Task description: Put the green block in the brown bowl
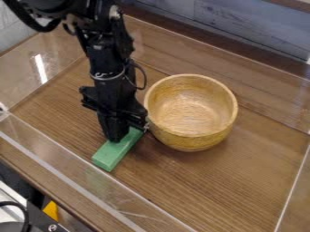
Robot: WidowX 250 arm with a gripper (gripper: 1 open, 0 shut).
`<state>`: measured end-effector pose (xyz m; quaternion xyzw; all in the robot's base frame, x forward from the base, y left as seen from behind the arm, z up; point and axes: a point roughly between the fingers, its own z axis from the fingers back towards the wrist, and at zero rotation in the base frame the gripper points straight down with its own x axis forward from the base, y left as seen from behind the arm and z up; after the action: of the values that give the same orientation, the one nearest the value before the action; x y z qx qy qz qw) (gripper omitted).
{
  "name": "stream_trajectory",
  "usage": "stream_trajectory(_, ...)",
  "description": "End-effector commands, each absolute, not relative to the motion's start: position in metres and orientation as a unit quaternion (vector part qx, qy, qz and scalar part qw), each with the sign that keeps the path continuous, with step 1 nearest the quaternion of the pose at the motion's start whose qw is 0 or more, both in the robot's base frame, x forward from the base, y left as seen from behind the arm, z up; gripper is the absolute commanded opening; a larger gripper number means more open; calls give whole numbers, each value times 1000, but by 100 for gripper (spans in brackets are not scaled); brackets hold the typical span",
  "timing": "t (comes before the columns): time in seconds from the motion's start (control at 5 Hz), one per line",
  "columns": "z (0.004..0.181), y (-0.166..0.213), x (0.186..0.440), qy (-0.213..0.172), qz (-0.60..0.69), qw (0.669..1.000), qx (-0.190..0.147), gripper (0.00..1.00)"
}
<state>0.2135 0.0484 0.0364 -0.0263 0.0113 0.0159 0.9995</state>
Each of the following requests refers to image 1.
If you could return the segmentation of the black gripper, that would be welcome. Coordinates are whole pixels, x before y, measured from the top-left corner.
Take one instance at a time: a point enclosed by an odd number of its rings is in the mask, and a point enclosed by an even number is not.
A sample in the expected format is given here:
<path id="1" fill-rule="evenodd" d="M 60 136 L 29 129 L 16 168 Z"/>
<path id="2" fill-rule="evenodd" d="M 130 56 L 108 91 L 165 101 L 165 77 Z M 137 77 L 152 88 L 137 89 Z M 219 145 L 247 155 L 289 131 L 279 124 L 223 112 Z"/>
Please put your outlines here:
<path id="1" fill-rule="evenodd" d="M 125 73 L 117 79 L 94 81 L 93 86 L 78 89 L 82 106 L 96 113 L 106 139 L 118 143 L 129 131 L 147 127 L 148 112 L 136 99 L 136 75 Z"/>

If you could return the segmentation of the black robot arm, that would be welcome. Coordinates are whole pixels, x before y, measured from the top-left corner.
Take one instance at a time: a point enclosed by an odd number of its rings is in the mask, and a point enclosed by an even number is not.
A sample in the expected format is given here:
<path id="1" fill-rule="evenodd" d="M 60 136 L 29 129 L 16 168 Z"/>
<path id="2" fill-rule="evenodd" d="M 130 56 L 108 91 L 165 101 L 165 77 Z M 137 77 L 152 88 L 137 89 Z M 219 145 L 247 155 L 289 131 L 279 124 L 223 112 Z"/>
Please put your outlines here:
<path id="1" fill-rule="evenodd" d="M 133 38 L 114 0 L 2 0 L 36 32 L 58 26 L 73 35 L 89 61 L 90 86 L 78 89 L 82 106 L 96 112 L 106 139 L 117 142 L 132 127 L 144 130 L 148 112 L 136 99 L 141 67 L 130 58 Z"/>

